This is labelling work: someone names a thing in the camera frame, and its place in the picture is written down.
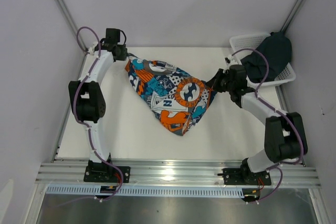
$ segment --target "white table surface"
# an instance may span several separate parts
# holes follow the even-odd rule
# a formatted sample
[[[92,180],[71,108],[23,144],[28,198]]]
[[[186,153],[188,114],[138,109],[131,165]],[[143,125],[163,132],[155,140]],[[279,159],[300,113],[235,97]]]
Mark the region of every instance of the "white table surface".
[[[192,76],[210,80],[225,68],[230,48],[128,48],[139,58],[162,60]],[[93,62],[88,56],[83,73]],[[112,158],[229,160],[253,156],[264,148],[265,127],[249,112],[218,93],[199,123],[184,136],[169,132],[133,90],[124,70],[126,62],[115,62],[101,84],[107,110],[104,131]],[[274,87],[260,94],[280,107]],[[70,113],[58,158],[88,158],[86,132]]]

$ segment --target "white plastic basket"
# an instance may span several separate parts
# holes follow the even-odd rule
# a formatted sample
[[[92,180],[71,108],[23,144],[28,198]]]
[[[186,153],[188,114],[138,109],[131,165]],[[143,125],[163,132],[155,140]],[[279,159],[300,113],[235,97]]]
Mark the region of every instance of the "white plastic basket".
[[[243,49],[243,48],[252,48],[256,49],[261,42],[271,34],[268,33],[257,33],[257,34],[250,34],[250,35],[240,35],[235,36],[230,39],[230,45],[234,52]],[[238,62],[238,64],[241,63],[241,59],[251,54],[251,51],[242,51],[234,55],[233,57]],[[296,74],[294,73],[294,70],[292,69],[292,66],[290,64],[287,64],[285,69],[279,74],[274,81],[268,81],[264,82],[262,84],[262,87],[274,87],[279,86],[283,83],[294,81],[296,78]],[[250,79],[247,77],[247,85],[252,88],[256,88],[259,84],[251,82]]]

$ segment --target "patterned fabric bag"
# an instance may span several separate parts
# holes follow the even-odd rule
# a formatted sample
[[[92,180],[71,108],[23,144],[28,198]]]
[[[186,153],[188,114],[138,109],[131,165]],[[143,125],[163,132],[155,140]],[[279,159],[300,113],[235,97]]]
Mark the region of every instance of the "patterned fabric bag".
[[[163,61],[129,55],[125,70],[138,95],[169,131],[184,135],[200,121],[217,92]]]

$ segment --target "gray wall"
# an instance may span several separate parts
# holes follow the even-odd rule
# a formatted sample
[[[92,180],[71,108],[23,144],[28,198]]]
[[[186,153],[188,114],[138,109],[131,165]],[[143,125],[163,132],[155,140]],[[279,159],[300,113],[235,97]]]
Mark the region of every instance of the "gray wall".
[[[54,0],[0,0],[0,190],[14,180],[3,223],[20,223],[68,103],[82,53]]]
[[[280,29],[295,0],[65,1],[78,24],[98,34],[119,27],[128,46],[211,47],[228,46],[231,36]]]
[[[336,0],[307,0],[288,30],[297,79],[285,85],[303,116],[307,163],[317,168],[330,212],[336,213]]]

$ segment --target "red wire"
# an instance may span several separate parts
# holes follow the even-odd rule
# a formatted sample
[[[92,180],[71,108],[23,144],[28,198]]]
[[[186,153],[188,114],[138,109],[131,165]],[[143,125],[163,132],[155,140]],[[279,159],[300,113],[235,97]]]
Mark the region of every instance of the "red wire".
[[[265,187],[265,185],[264,185],[264,182],[262,181],[261,178],[258,178],[258,184],[259,184],[259,181],[261,182],[261,184],[262,184],[262,186],[263,186],[263,187],[260,189],[260,191],[261,191],[261,190],[263,190],[263,188]]]
[[[118,183],[120,184],[120,183],[121,183],[121,178],[120,178],[119,174],[116,173],[116,174],[115,174],[115,177],[117,177],[117,179],[118,179]]]

